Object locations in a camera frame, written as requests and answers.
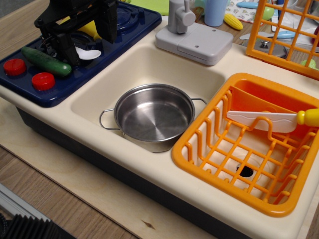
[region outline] orange wire basket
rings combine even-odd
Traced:
[[[319,108],[319,100],[245,73],[233,75],[172,149],[174,163],[247,205],[273,217],[296,206],[319,148],[318,128],[291,133],[247,127],[229,110],[295,113]]]
[[[315,23],[314,20],[319,21],[319,16],[308,14],[311,2],[312,0],[307,0],[305,1],[303,7],[295,7],[294,9],[290,9],[289,7],[287,7],[289,3],[288,0],[285,1],[283,6],[277,6],[275,4],[268,3],[267,0],[260,0],[251,31],[251,36],[247,45],[247,55],[262,59],[265,62],[271,63],[273,65],[277,65],[279,67],[319,80],[319,70],[310,67],[311,61],[317,63],[319,62],[319,52],[317,48],[317,45],[319,43],[319,33],[315,35],[314,31],[307,32],[303,27],[304,25],[306,25],[306,23]],[[281,11],[278,23],[262,19],[265,7],[271,7]],[[290,24],[288,24],[287,21],[284,21],[284,19],[287,19],[287,17],[289,17],[289,19],[295,18],[298,20],[295,20],[293,26],[291,26]],[[273,38],[258,35],[261,24],[269,25],[276,28]],[[277,36],[280,30],[295,32],[295,36],[289,41],[278,39]],[[255,42],[258,38],[271,42],[268,53],[254,49]],[[299,40],[301,38],[303,38],[304,41],[309,41],[309,44],[300,44]],[[286,59],[273,55],[275,45],[284,46],[286,47],[286,49],[288,49],[289,52]],[[304,56],[304,63],[301,64],[301,62],[294,62],[293,58],[301,54]]]

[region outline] green cucumber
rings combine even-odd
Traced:
[[[21,52],[28,62],[53,75],[65,77],[72,72],[72,67],[69,64],[59,61],[37,49],[24,46],[21,48]]]

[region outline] white knife blade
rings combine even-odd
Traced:
[[[297,114],[229,111],[227,117],[248,127],[252,126],[257,117],[267,117],[273,123],[272,132],[289,133],[297,127]],[[261,119],[255,129],[268,131],[269,124]]]

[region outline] faucet base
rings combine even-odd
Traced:
[[[206,25],[194,23],[183,34],[164,27],[156,34],[156,46],[163,50],[200,62],[215,65],[231,48],[233,35]]]

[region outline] yellow corn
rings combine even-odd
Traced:
[[[243,24],[240,22],[240,20],[238,20],[233,14],[231,13],[227,13],[224,16],[224,21],[230,25],[231,27],[237,29],[237,30],[241,30],[243,29]]]

